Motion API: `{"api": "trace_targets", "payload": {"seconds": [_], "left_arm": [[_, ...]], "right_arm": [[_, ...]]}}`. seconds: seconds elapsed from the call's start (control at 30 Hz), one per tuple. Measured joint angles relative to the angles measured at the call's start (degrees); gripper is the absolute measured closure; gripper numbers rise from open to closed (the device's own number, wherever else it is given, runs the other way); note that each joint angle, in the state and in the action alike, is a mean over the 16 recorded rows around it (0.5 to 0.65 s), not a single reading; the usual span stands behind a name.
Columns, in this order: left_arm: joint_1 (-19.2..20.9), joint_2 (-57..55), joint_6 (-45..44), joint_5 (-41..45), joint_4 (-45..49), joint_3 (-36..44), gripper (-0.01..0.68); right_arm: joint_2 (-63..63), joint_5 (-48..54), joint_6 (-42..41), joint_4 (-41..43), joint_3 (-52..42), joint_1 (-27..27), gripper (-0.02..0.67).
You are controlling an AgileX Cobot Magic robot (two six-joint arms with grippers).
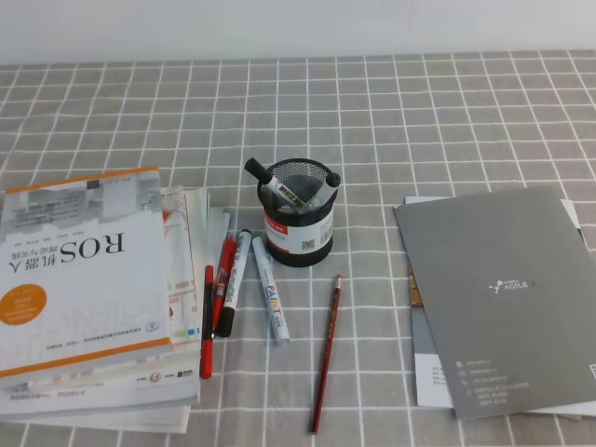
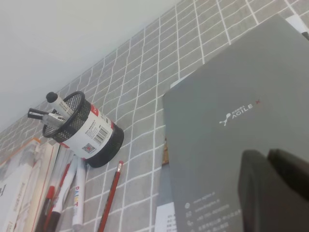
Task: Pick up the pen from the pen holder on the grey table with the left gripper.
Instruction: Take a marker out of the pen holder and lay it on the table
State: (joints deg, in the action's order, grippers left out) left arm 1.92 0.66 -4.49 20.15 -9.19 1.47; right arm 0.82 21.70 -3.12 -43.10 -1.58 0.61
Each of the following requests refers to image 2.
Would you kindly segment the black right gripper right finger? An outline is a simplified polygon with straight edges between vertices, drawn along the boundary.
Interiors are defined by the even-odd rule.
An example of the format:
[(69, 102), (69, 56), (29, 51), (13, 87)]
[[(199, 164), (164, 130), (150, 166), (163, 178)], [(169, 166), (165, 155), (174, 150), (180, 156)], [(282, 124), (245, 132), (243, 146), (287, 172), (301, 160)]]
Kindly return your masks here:
[(280, 149), (267, 157), (267, 203), (309, 202), (309, 163)]

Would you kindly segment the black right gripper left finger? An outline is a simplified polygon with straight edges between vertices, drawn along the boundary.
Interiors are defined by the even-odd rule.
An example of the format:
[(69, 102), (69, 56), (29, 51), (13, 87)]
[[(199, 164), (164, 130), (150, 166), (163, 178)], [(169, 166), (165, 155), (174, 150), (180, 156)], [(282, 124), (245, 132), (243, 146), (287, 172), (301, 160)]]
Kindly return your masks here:
[(309, 203), (296, 199), (284, 204), (267, 203), (267, 156), (257, 150), (242, 153), (240, 206), (246, 232), (307, 232)]

